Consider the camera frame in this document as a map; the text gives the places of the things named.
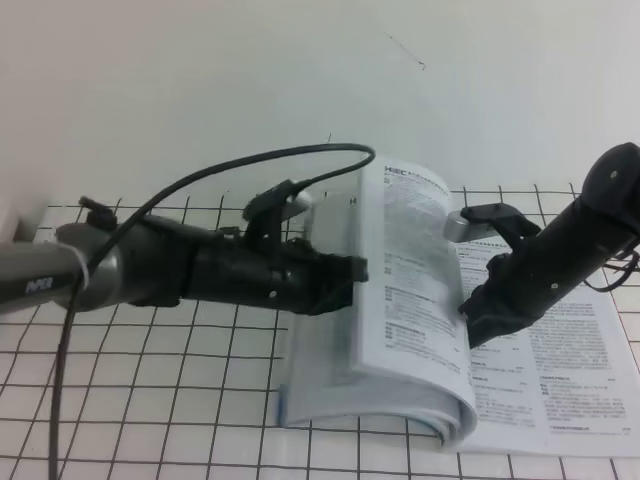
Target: table surface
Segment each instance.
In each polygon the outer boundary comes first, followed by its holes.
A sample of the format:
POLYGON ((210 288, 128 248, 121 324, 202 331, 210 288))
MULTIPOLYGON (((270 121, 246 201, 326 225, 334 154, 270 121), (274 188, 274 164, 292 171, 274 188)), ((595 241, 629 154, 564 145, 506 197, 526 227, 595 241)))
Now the table surface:
MULTIPOLYGON (((464 190, 456 207, 504 201, 545 225, 575 194, 464 190)), ((134 207, 116 205, 126 218, 134 207)), ((243 225, 241 197, 176 197, 154 213, 215 229, 243 225)), ((48 208, 37 241, 82 220, 48 208)), ((284 233, 299 235, 289 221, 284 233)), ((640 274, 613 293, 640 361, 640 274)), ((0 479, 46 478, 50 383, 63 310, 48 304, 0 319, 0 479)), ((292 315, 184 301, 120 305, 76 316, 67 360, 61 460, 67 480, 640 479, 640 459, 442 454, 428 432, 393 417, 275 425, 292 315)))

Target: cable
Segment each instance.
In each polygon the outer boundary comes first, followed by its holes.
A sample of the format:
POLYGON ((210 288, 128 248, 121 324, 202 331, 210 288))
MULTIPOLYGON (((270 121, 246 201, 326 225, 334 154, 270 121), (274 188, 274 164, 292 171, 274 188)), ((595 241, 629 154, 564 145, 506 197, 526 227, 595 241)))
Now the cable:
MULTIPOLYGON (((256 163, 266 162, 270 160, 276 160, 278 158, 284 157, 292 157, 296 155, 304 155, 307 153, 317 153, 317 152, 336 152, 336 151, 351 151, 351 152, 362 152, 366 153, 367 157, 360 162, 357 162, 353 165, 350 165, 345 168, 341 168, 338 170, 334 170, 332 172, 328 172, 317 177, 311 178, 309 180, 303 180, 296 184, 299 193, 305 188, 313 185, 314 183, 318 183, 323 180, 327 180, 332 177, 337 177, 339 175, 344 175, 345 173, 353 172, 355 170, 359 170, 360 168, 368 165, 373 161, 376 157, 375 151, 371 147, 367 147, 366 145, 359 145, 355 143, 324 143, 320 145, 307 145, 302 147, 294 147, 294 148, 285 148, 282 150, 273 150, 271 152, 259 153, 256 155, 250 155, 248 157, 238 158, 236 160, 230 160, 228 162, 220 163, 218 165, 212 165, 210 167, 203 168, 202 170, 198 170, 186 177, 181 178, 177 182, 169 185, 165 189, 161 190, 159 193, 151 197, 144 205, 138 208, 131 217, 129 217, 122 225, 118 227, 118 229, 113 232, 113 234, 109 237, 109 239, 96 251, 96 253, 91 257, 89 262, 87 263, 87 268, 89 271, 89 275, 92 275, 96 270, 100 262, 104 260, 107 254, 111 251, 113 247, 117 245, 117 243, 122 239, 122 237, 138 222, 144 215, 149 213, 153 207, 155 207, 162 200, 167 198, 169 195, 177 192, 181 188, 186 187, 198 180, 201 180, 205 177, 209 177, 211 175, 215 175, 217 173, 224 172, 226 170, 232 170, 238 167, 244 167, 247 165, 253 165, 256 163)), ((76 301, 78 298, 78 293, 82 288, 83 282, 82 277, 78 276, 76 279, 73 289, 71 291, 71 297, 69 300, 69 306, 67 307, 67 313, 64 318, 64 322, 62 325, 62 333, 60 335, 60 344, 58 345, 58 350, 56 352, 55 358, 55 377, 53 381, 53 392, 51 397, 51 416, 49 420, 49 480, 58 480, 58 431, 60 426, 60 405, 62 403, 62 385, 64 382, 64 367, 67 358, 67 350, 69 349, 69 339, 71 337, 71 326, 73 324, 73 319, 76 314, 76 301)))
POLYGON ((615 270, 616 272, 623 272, 620 278, 613 282, 611 285, 608 285, 606 287, 594 287, 587 280, 584 281, 584 284, 592 290, 600 293, 608 293, 614 291, 616 288, 624 284, 624 282, 629 279, 632 273, 639 271, 638 262, 640 262, 640 254, 638 254, 638 252, 636 252, 635 250, 632 250, 630 254, 631 260, 629 260, 629 262, 624 267, 618 267, 617 265, 611 265, 609 263, 603 265, 604 268, 609 268, 611 270, 615 270))

